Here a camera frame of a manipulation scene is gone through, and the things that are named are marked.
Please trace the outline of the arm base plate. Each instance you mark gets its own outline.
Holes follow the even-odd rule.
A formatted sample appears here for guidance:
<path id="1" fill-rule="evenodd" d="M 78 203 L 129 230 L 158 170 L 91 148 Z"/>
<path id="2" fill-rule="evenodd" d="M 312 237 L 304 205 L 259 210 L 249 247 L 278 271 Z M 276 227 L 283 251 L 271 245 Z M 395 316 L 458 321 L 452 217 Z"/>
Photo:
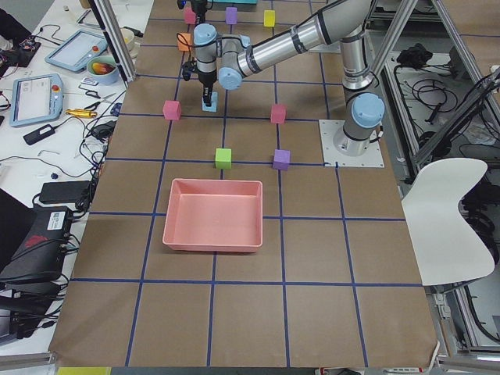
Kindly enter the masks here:
<path id="1" fill-rule="evenodd" d="M 380 137 L 354 141 L 344 132 L 344 120 L 319 120 L 323 165 L 329 167 L 384 168 Z"/>

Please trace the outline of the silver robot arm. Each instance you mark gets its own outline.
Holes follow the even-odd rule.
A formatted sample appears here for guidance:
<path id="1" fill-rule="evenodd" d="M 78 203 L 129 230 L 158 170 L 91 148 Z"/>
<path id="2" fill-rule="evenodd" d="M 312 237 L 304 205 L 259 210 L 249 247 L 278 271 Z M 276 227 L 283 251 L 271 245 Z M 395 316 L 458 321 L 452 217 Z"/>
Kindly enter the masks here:
<path id="1" fill-rule="evenodd" d="M 191 46 L 194 57 L 182 66 L 182 76 L 192 74 L 203 86 L 202 104 L 213 104 L 213 85 L 233 91 L 246 77 L 260 73 L 320 45 L 340 45 L 348 118 L 334 137 L 335 148 L 343 155 L 361 156 L 385 112 L 382 99 L 369 91 L 375 74 L 366 61 L 364 23 L 368 1 L 332 1 L 289 30 L 265 41 L 251 44 L 241 35 L 220 34 L 209 23 L 194 29 Z"/>

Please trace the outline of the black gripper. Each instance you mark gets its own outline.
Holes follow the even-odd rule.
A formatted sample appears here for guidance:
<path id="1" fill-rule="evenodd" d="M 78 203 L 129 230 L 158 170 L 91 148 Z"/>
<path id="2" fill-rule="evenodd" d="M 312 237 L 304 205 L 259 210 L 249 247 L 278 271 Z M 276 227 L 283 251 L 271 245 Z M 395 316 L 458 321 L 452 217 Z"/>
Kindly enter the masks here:
<path id="1" fill-rule="evenodd" d="M 207 12 L 207 0 L 191 0 L 191 9 L 197 16 L 204 16 Z"/>
<path id="2" fill-rule="evenodd" d="M 198 80 L 203 85 L 202 101 L 204 106 L 213 107 L 213 85 L 217 81 L 217 72 L 198 72 Z"/>

